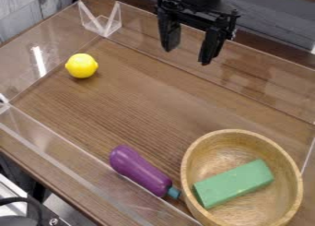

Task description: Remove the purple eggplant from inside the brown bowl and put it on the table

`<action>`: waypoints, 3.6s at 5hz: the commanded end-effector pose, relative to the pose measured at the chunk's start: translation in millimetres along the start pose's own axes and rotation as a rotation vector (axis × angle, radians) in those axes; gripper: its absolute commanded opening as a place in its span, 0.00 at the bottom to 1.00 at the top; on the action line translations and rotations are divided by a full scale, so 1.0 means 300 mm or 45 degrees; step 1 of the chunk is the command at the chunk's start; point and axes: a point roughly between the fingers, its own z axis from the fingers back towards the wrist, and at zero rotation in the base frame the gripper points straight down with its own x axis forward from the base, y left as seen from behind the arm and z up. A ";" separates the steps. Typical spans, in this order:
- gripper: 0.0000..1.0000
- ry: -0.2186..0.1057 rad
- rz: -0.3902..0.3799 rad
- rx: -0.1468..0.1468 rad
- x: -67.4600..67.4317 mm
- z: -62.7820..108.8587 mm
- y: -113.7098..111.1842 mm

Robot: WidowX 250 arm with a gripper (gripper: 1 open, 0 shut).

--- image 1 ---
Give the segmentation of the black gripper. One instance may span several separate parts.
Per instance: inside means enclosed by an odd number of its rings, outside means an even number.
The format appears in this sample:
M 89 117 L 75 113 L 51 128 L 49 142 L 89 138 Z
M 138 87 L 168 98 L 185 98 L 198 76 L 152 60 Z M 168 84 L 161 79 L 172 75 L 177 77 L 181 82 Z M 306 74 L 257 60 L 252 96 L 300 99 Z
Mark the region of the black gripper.
M 156 0 L 154 12 L 166 52 L 180 44 L 181 24 L 205 30 L 197 61 L 208 65 L 220 53 L 225 38 L 234 38 L 238 11 L 221 0 Z

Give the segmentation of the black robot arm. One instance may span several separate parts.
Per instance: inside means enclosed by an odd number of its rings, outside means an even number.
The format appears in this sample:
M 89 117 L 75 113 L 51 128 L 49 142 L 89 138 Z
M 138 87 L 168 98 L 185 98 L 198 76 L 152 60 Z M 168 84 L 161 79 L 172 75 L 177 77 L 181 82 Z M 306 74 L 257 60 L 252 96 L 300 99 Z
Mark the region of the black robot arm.
M 204 32 L 197 61 L 208 65 L 218 55 L 225 40 L 236 34 L 238 11 L 221 0 L 156 0 L 160 43 L 170 52 L 181 42 L 181 25 Z

